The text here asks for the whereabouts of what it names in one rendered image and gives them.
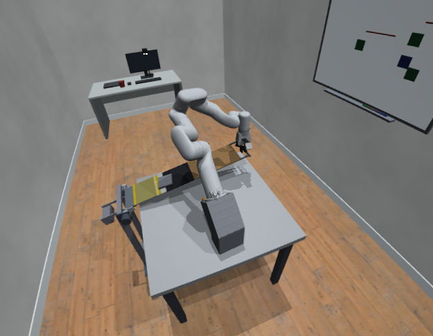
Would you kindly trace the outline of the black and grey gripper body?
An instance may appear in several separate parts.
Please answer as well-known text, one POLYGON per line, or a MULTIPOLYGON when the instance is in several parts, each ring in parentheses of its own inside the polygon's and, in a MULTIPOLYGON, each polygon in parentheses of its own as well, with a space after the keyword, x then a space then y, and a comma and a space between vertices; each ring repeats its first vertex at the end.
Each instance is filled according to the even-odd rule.
POLYGON ((246 134, 242 134, 239 131, 237 131, 236 141, 237 141, 238 146, 244 145, 244 142, 241 139, 247 139, 250 142, 250 139, 251 139, 250 131, 249 131, 249 133, 246 133, 246 134))

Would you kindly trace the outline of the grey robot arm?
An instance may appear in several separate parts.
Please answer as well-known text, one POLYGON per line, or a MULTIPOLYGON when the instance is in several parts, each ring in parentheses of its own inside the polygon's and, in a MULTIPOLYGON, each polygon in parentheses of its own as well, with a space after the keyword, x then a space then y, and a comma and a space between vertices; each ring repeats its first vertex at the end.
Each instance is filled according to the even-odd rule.
POLYGON ((226 114, 218 105, 207 101, 207 96, 207 92, 201 88, 181 90, 169 111, 169 117, 175 125, 171 130, 171 140, 185 160, 197 160, 197 170, 206 193, 204 200, 210 201, 226 195, 227 192, 222 189, 210 145, 205 141, 196 141, 198 132, 185 113, 190 107, 212 117, 221 125, 232 129, 239 127, 242 134, 249 133, 251 127, 249 112, 230 111, 226 114))

